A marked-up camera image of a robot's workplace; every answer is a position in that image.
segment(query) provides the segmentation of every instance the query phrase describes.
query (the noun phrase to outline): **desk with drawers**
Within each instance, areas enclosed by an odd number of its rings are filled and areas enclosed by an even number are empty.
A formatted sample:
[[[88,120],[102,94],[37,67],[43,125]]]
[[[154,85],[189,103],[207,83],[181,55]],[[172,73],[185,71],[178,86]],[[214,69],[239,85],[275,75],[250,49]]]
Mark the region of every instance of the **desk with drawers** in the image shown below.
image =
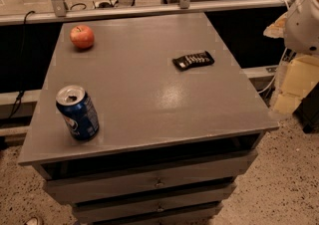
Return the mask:
[[[85,22],[95,45],[77,50],[64,24],[19,164],[88,224],[171,224],[209,218],[278,128],[202,13]],[[179,72],[171,59],[208,51],[212,66]],[[59,89],[91,96],[100,130],[72,139]]]

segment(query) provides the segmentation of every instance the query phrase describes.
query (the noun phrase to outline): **silver can top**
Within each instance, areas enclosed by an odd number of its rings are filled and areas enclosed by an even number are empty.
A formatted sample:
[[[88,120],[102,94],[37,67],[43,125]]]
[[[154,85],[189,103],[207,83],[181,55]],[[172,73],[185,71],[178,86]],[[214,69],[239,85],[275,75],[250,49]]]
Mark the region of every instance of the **silver can top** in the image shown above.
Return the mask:
[[[56,101],[62,106],[72,106],[80,102],[85,94],[81,86],[66,86],[58,91]]]

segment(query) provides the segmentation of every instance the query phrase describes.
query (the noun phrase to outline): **blue can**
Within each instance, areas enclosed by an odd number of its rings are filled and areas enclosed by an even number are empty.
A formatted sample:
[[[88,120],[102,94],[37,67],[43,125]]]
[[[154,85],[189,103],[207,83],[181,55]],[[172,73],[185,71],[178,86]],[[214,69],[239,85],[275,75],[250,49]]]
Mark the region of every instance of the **blue can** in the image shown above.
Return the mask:
[[[60,89],[56,101],[56,106],[73,138],[88,140],[98,132],[97,112],[91,98],[82,87],[66,86]]]

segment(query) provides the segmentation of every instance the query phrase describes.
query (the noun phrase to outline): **concrete floor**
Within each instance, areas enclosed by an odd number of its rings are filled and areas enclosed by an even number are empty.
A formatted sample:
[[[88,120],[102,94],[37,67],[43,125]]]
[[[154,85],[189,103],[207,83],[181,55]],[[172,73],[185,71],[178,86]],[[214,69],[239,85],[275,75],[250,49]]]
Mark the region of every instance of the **concrete floor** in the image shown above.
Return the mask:
[[[93,0],[66,0],[68,5]],[[160,0],[138,0],[138,5]],[[0,0],[0,15],[30,10],[52,12],[49,0]],[[46,225],[72,225],[69,206],[61,206],[42,190],[43,179],[32,169],[17,165],[21,147],[0,151],[0,224],[24,224],[32,215]],[[293,116],[280,121],[257,147],[259,155],[248,171],[236,179],[237,188],[223,201],[212,220],[185,224],[269,225],[319,224],[319,134],[304,134]]]

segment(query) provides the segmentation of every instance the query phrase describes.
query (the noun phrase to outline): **red apple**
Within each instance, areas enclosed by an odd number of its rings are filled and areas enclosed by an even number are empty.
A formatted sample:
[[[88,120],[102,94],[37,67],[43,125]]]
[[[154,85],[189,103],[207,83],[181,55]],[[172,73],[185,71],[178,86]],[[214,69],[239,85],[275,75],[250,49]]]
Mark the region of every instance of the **red apple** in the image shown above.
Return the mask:
[[[78,25],[71,30],[70,39],[76,47],[87,49],[94,44],[94,33],[87,25]]]

